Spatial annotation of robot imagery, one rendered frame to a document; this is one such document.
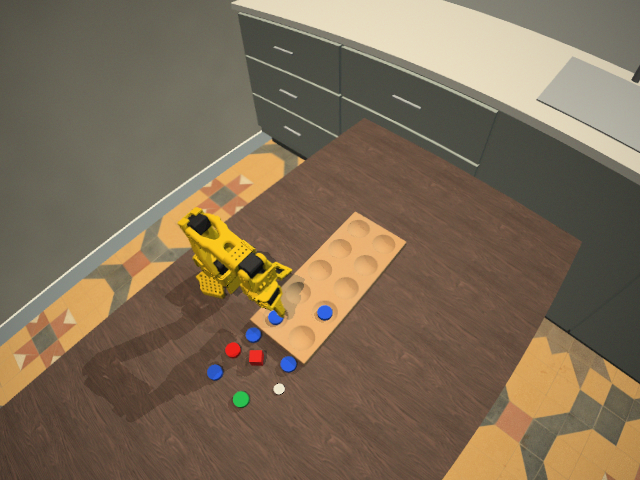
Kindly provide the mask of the red cube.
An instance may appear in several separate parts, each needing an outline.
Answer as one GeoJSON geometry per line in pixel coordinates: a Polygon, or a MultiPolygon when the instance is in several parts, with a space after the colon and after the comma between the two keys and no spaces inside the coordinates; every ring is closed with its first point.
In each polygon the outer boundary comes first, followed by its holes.
{"type": "Polygon", "coordinates": [[[250,350],[249,363],[251,365],[263,366],[264,353],[262,350],[250,350]]]}

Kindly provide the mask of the blue disc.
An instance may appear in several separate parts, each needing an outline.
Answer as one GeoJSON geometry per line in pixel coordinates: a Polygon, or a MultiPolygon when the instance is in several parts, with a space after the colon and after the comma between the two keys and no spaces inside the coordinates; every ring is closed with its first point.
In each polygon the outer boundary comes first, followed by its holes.
{"type": "Polygon", "coordinates": [[[261,332],[258,328],[252,327],[247,330],[246,338],[251,343],[256,343],[261,339],[261,332]]]}
{"type": "Polygon", "coordinates": [[[274,310],[269,313],[268,319],[272,325],[279,325],[283,322],[283,318],[279,317],[274,310]]]}
{"type": "Polygon", "coordinates": [[[293,357],[287,356],[284,357],[281,361],[281,368],[287,373],[293,372],[296,367],[297,363],[293,357]]]}
{"type": "Polygon", "coordinates": [[[211,365],[207,370],[207,375],[210,379],[217,381],[222,378],[223,370],[219,365],[211,365]]]}
{"type": "Polygon", "coordinates": [[[332,317],[332,309],[327,305],[323,305],[318,308],[317,314],[319,319],[326,321],[332,317]]]}

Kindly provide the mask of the green disc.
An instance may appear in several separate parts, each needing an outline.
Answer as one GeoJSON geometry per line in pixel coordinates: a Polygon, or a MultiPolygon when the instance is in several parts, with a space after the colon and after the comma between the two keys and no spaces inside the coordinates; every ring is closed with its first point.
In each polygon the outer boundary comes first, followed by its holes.
{"type": "Polygon", "coordinates": [[[246,407],[249,401],[249,396],[243,391],[239,391],[233,396],[233,403],[239,408],[246,407]]]}

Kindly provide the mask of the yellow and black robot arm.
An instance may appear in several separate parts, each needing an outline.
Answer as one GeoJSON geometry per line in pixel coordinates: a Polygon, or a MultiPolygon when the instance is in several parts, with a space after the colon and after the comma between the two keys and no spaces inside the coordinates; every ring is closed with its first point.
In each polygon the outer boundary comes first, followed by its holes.
{"type": "Polygon", "coordinates": [[[275,266],[231,232],[219,216],[204,214],[201,208],[195,207],[178,225],[187,236],[196,254],[194,259],[202,270],[196,278],[204,295],[223,299],[223,286],[232,294],[240,283],[256,293],[263,291],[277,277],[275,266]]]}

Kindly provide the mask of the red disc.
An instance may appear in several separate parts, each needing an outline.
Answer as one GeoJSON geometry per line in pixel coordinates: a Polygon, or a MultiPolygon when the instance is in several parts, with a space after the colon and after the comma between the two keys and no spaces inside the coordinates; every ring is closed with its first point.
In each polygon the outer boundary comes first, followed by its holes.
{"type": "Polygon", "coordinates": [[[241,354],[241,348],[237,343],[228,344],[225,351],[230,358],[237,358],[241,354]]]}

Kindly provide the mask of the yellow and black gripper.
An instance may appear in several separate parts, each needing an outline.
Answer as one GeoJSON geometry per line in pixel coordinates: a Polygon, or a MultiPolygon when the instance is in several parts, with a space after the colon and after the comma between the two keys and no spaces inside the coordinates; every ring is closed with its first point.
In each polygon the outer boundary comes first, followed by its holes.
{"type": "Polygon", "coordinates": [[[281,302],[281,296],[283,295],[283,293],[281,286],[278,285],[276,280],[284,279],[292,272],[292,269],[277,262],[274,262],[273,265],[275,266],[277,277],[272,281],[272,284],[264,288],[263,291],[252,293],[241,284],[240,287],[244,294],[248,294],[246,295],[248,296],[249,300],[253,301],[253,299],[255,299],[257,301],[255,302],[260,307],[268,309],[270,311],[274,310],[279,317],[283,318],[285,316],[285,309],[281,302]]]}

